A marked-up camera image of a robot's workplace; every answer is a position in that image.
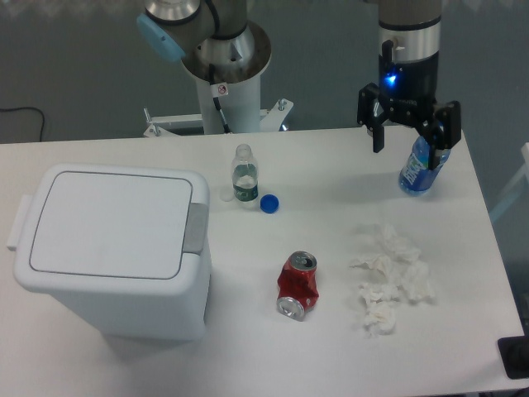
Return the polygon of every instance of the gray floor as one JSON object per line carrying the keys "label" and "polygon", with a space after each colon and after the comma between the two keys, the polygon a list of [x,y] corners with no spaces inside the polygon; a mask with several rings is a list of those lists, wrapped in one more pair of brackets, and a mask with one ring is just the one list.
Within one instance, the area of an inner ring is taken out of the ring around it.
{"label": "gray floor", "polygon": [[[262,107],[292,100],[292,129],[355,127],[358,90],[377,79],[376,7],[354,0],[248,4],[273,46]],[[529,141],[529,2],[444,4],[437,97],[462,103],[491,209]],[[136,31],[141,9],[136,0],[0,2],[0,108],[41,108],[47,141],[141,136],[143,107],[152,116],[197,113],[193,82]],[[0,113],[0,143],[36,141],[39,128],[32,112]],[[515,297],[529,292],[528,198],[494,228]]]}

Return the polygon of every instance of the white table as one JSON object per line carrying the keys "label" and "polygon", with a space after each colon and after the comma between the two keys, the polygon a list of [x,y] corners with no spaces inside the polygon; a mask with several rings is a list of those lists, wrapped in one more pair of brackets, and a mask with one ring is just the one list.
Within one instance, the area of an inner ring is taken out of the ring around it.
{"label": "white table", "polygon": [[[516,389],[496,341],[522,327],[465,139],[429,194],[397,186],[414,131],[390,127],[371,151],[365,130],[70,141],[0,146],[0,242],[23,194],[58,162],[191,169],[212,191],[213,272],[207,335],[177,344],[104,337],[51,297],[12,277],[0,250],[1,396],[403,396]],[[249,211],[219,191],[235,148],[249,143],[260,192],[280,209]],[[368,338],[354,258],[391,223],[422,248],[435,304],[397,307],[394,334]],[[276,280],[296,250],[318,260],[321,298],[299,323],[275,309]]]}

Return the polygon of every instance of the crushed soda can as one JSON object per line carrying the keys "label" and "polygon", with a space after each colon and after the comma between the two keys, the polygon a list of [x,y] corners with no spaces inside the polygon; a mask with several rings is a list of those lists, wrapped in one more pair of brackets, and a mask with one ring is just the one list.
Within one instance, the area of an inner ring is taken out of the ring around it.
{"label": "crushed soda can", "polygon": [[278,311],[303,321],[320,294],[316,288],[316,258],[305,251],[294,252],[283,265],[278,278]]}

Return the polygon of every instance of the crumpled tissue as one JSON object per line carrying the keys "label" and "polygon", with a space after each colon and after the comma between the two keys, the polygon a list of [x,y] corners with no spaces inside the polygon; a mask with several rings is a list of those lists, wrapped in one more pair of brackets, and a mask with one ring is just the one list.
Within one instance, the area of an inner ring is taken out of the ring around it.
{"label": "crumpled tissue", "polygon": [[406,237],[400,237],[392,225],[377,227],[375,240],[382,253],[354,259],[351,267],[364,267],[382,274],[385,284],[361,283],[366,313],[364,327],[372,336],[391,333],[396,324],[395,303],[399,290],[413,303],[435,298],[430,284],[430,268],[419,260],[421,250]]}

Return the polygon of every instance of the bottle label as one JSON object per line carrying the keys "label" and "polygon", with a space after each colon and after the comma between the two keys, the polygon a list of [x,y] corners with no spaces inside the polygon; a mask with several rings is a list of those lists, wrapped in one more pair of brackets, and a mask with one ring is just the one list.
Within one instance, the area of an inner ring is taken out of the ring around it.
{"label": "bottle label", "polygon": [[439,174],[443,163],[439,164],[434,170],[428,169],[428,157],[424,155],[423,159],[412,153],[407,159],[407,164],[400,173],[400,181],[407,189],[416,192],[428,190],[433,181]]}
{"label": "bottle label", "polygon": [[257,199],[258,196],[257,185],[248,189],[233,185],[233,191],[236,199],[240,201],[252,201]]}

